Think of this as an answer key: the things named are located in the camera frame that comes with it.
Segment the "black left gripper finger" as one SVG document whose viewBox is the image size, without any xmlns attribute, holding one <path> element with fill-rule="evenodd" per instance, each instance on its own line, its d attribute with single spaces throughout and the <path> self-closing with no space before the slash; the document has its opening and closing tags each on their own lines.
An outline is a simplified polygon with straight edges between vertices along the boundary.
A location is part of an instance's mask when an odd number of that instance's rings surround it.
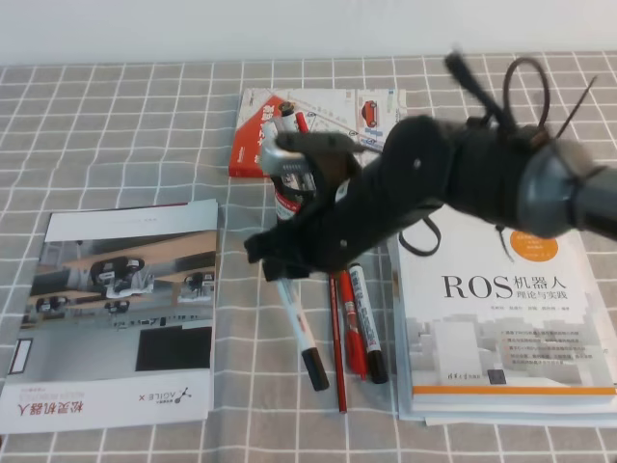
<svg viewBox="0 0 617 463">
<path fill-rule="evenodd" d="M 262 269 L 267 282 L 276 282 L 282 279 L 298 280 L 309 276 L 309 270 L 303 265 L 275 259 L 264 259 Z"/>
</svg>

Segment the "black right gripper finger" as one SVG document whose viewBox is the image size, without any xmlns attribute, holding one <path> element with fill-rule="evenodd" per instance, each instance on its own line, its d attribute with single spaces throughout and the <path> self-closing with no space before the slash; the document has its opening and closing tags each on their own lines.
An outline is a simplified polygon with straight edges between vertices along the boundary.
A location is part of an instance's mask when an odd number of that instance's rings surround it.
<svg viewBox="0 0 617 463">
<path fill-rule="evenodd" d="M 285 227 L 276 226 L 250 236 L 244 247 L 249 263 L 260 260 L 277 260 L 285 263 L 297 260 L 295 236 Z"/>
</svg>

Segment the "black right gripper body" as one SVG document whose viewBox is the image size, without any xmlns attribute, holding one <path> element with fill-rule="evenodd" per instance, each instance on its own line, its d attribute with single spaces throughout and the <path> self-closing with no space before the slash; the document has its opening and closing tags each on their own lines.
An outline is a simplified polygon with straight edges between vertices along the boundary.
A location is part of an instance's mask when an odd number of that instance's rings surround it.
<svg viewBox="0 0 617 463">
<path fill-rule="evenodd" d="M 455 124 L 411 117 L 389 133 L 382 154 L 352 177 L 346 194 L 301 220 L 289 255 L 308 272 L 331 272 L 444 203 Z"/>
</svg>

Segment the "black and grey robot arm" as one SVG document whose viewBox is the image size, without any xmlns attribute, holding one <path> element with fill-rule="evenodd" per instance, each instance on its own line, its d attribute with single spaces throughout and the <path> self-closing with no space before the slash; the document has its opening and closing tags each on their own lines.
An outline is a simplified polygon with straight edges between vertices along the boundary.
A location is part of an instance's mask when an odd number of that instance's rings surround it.
<svg viewBox="0 0 617 463">
<path fill-rule="evenodd" d="M 410 117 L 361 164 L 361 146 L 332 132 L 264 142 L 269 176 L 310 173 L 316 192 L 290 219 L 247 239 L 268 281 L 335 273 L 443 205 L 542 238 L 616 235 L 616 172 L 542 129 L 514 131 Z"/>
</svg>

